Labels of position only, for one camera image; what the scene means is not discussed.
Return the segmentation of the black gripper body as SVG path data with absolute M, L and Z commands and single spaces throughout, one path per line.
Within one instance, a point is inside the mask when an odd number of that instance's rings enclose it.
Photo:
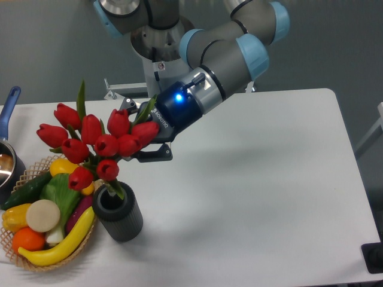
M 151 143 L 172 142 L 179 133 L 203 116 L 196 96 L 189 91 L 195 85 L 192 81 L 177 81 L 157 96 L 149 120 L 159 125 L 159 132 Z

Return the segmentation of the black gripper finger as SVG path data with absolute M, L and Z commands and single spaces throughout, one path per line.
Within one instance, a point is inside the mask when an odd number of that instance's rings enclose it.
M 171 161 L 173 153 L 168 143 L 162 143 L 156 151 L 138 151 L 129 157 L 123 157 L 125 161 L 136 159 L 140 163 L 151 163 L 160 161 Z
M 120 111 L 126 111 L 128 117 L 132 115 L 136 117 L 140 109 L 141 103 L 130 97 L 124 98 L 119 108 Z

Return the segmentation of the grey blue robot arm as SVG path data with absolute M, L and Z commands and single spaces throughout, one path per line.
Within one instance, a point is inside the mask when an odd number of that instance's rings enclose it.
M 269 67 L 266 47 L 290 29 L 279 2 L 226 1 L 230 20 L 196 29 L 180 14 L 178 1 L 95 1 L 101 23 L 114 37 L 129 35 L 141 58 L 145 83 L 107 86 L 110 94 L 146 93 L 156 103 L 125 98 L 122 108 L 159 125 L 157 151 L 139 151 L 140 162 L 172 158 L 176 135 L 224 102 Z

